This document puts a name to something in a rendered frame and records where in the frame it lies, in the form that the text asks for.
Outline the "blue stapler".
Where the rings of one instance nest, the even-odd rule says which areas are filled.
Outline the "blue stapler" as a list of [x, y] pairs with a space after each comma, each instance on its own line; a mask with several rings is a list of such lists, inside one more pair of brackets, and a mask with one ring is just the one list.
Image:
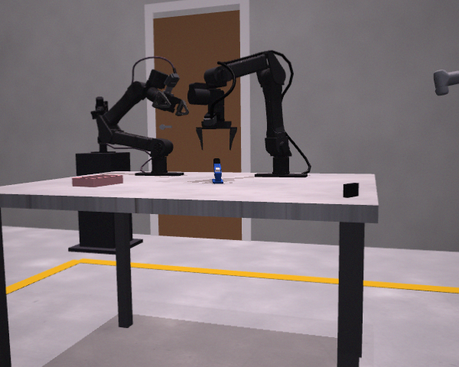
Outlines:
[[[223, 180], [221, 179], [222, 177], [222, 171], [221, 171], [221, 166], [220, 166], [220, 159], [219, 158], [214, 158], [213, 159], [213, 168], [214, 168], [214, 179], [212, 179], [213, 184], [223, 184]], [[215, 181], [215, 182], [214, 182]]]

